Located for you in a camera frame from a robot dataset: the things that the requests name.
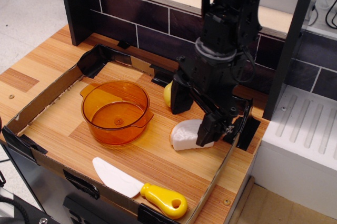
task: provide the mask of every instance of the brick pattern backsplash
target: brick pattern backsplash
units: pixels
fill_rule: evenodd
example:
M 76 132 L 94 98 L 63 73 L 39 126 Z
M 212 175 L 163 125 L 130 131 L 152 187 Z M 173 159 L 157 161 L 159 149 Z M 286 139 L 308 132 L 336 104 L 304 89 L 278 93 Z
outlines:
M 337 41 L 305 32 L 286 84 L 337 100 Z
M 200 16 L 149 0 L 90 0 L 93 31 L 176 60 L 193 56 L 202 30 Z M 245 85 L 269 93 L 284 41 L 259 34 L 249 49 L 256 62 L 254 79 Z M 245 67 L 243 79 L 252 74 Z

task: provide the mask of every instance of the white vent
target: white vent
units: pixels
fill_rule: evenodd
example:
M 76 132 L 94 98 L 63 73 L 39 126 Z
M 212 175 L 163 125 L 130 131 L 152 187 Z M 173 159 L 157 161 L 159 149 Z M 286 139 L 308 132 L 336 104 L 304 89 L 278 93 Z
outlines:
M 337 171 L 337 101 L 287 86 L 263 137 Z

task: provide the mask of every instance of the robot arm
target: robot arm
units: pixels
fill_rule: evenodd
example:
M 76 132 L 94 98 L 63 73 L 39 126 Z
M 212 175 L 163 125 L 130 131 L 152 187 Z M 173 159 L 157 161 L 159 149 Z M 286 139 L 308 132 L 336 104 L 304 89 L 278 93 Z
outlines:
M 195 55 L 178 58 L 173 77 L 171 109 L 179 114 L 195 101 L 205 112 L 197 144 L 218 141 L 231 133 L 238 115 L 234 87 L 243 82 L 243 68 L 254 61 L 247 46 L 261 30 L 260 0 L 202 0 L 204 25 L 195 42 Z

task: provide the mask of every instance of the white knife blade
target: white knife blade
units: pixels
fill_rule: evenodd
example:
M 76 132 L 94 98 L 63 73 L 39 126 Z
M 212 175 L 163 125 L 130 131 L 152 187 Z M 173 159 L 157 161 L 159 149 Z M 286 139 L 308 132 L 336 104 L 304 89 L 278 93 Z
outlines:
M 93 165 L 98 176 L 106 186 L 129 198 L 135 197 L 144 186 L 144 183 L 99 157 L 93 159 Z

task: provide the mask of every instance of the yellow lemon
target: yellow lemon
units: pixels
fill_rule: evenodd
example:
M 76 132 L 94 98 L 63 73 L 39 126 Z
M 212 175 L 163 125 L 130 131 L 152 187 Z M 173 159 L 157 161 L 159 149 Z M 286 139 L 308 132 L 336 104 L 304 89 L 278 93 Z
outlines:
M 171 88 L 172 81 L 164 88 L 164 101 L 169 107 L 171 107 Z

